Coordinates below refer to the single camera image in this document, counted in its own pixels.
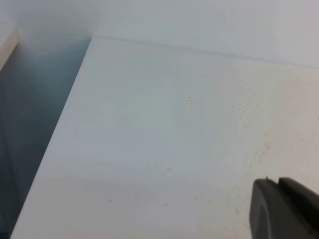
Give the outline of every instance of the white wall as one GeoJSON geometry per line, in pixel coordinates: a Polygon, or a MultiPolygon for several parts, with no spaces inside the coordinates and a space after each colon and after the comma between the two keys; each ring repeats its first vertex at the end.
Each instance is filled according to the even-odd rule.
{"type": "Polygon", "coordinates": [[[58,29],[319,66],[316,0],[3,1],[36,43],[58,29]]]}

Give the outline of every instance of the white shelf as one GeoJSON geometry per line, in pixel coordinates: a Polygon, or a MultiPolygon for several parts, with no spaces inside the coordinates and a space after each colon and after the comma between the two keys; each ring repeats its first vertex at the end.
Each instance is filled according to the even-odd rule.
{"type": "Polygon", "coordinates": [[[318,79],[94,38],[11,238],[249,238],[256,178],[319,189],[318,79]]]}

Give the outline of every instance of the white surface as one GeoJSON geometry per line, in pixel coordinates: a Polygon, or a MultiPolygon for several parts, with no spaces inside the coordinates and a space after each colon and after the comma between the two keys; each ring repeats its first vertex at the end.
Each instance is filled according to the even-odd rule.
{"type": "Polygon", "coordinates": [[[28,44],[90,32],[319,67],[317,0],[2,1],[28,44]]]}
{"type": "Polygon", "coordinates": [[[319,191],[318,79],[94,38],[12,239],[249,238],[254,179],[319,191]]]}
{"type": "Polygon", "coordinates": [[[8,60],[18,42],[18,29],[8,23],[0,22],[0,70],[8,60]]]}

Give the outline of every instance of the black object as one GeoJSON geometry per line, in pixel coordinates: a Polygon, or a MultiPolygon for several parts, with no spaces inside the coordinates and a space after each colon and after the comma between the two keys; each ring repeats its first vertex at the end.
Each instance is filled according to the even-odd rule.
{"type": "Polygon", "coordinates": [[[9,236],[7,233],[0,232],[0,239],[8,239],[8,238],[9,238],[9,236]]]}
{"type": "Polygon", "coordinates": [[[290,178],[257,179],[249,220],[253,239],[319,239],[319,196],[290,178]]]}

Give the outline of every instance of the white board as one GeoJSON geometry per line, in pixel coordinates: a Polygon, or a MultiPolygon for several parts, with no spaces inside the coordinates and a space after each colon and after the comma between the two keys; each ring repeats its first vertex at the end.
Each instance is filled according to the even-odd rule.
{"type": "Polygon", "coordinates": [[[253,181],[319,191],[319,70],[93,38],[12,239],[249,238],[253,181]]]}

